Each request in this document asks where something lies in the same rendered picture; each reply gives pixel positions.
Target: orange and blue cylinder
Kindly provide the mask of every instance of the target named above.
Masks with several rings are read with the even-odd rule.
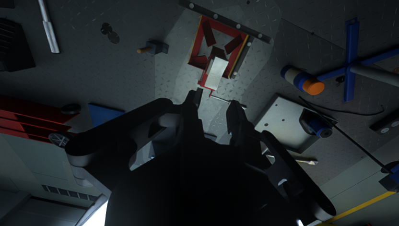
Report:
[[[283,67],[281,77],[294,85],[302,92],[310,95],[318,95],[324,90],[324,83],[315,76],[291,65]]]

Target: metal floor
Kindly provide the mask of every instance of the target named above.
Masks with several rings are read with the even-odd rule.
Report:
[[[46,0],[61,53],[51,54],[37,0],[14,0],[15,9],[0,8],[0,17],[23,26],[36,68],[0,74],[0,93],[55,107],[79,103],[81,114],[68,124],[71,131],[92,127],[90,102],[133,110],[156,98],[181,103],[187,91],[197,88],[201,71],[188,66],[188,54],[199,22],[198,14],[185,11],[178,0]],[[379,136],[369,126],[399,107],[399,89],[358,76],[354,100],[342,103],[343,85],[335,78],[324,81],[317,96],[302,93],[280,76],[287,64],[318,74],[345,61],[345,21],[358,17],[358,55],[366,57],[399,43],[398,0],[191,0],[207,9],[248,24],[273,38],[267,45],[255,40],[234,80],[221,81],[213,95],[247,105],[253,121],[275,93],[300,102],[337,110],[375,113],[362,117],[325,112],[369,151],[397,136]],[[120,42],[113,44],[100,31],[109,23]],[[148,38],[169,44],[168,55],[139,55]],[[388,71],[399,67],[399,57],[379,62]],[[226,131],[227,103],[206,97],[200,118],[204,130],[219,138]],[[365,155],[337,132],[319,140],[303,156],[319,161],[301,166],[318,185],[348,169]]]

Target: caster wheel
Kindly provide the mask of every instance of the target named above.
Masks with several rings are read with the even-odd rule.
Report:
[[[48,136],[50,142],[52,142],[53,144],[55,144],[60,148],[65,148],[68,141],[71,140],[72,138],[73,136],[71,134],[64,131],[55,131]]]
[[[77,114],[81,111],[81,106],[78,104],[69,104],[61,108],[63,114]]]

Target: black cable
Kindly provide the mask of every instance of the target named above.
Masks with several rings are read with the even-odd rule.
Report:
[[[308,101],[308,103],[311,104],[311,105],[314,105],[314,106],[316,106],[316,107],[319,107],[319,108],[328,110],[328,111],[341,112],[341,113],[349,113],[349,114],[360,115],[360,116],[373,116],[373,115],[378,115],[378,114],[381,114],[381,113],[385,112],[385,109],[384,109],[384,107],[383,107],[382,105],[381,105],[382,111],[380,111],[380,112],[371,113],[371,114],[362,114],[362,113],[355,113],[355,112],[349,112],[349,111],[334,110],[334,109],[330,109],[330,108],[327,108],[327,107],[322,107],[322,106],[319,106],[319,105],[310,103],[309,101]]]
[[[379,166],[381,166],[381,168],[383,170],[385,170],[387,173],[389,174],[393,174],[391,170],[389,170],[388,168],[385,167],[385,165],[383,165],[378,159],[376,159],[373,155],[371,155],[366,149],[364,149],[361,145],[359,145],[355,140],[353,140],[351,137],[349,137],[346,133],[344,133],[340,128],[338,128],[336,125],[334,125],[333,123],[331,123],[328,119],[326,119],[324,117],[324,115],[322,115],[321,113],[319,113],[318,111],[316,111],[312,105],[307,102],[305,99],[303,99],[302,97],[299,96],[300,99],[302,99],[308,106],[310,106],[310,108],[312,108],[329,126],[334,127],[335,129],[337,129],[337,131],[339,131],[342,135],[344,135],[347,139],[349,139],[354,145],[356,145],[360,150],[362,150],[367,156],[369,156],[374,162],[376,162]]]

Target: power outlet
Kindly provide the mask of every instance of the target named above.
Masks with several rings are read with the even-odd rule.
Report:
[[[370,126],[370,129],[375,131],[379,135],[384,135],[385,133],[399,128],[399,109],[395,110],[379,122]]]

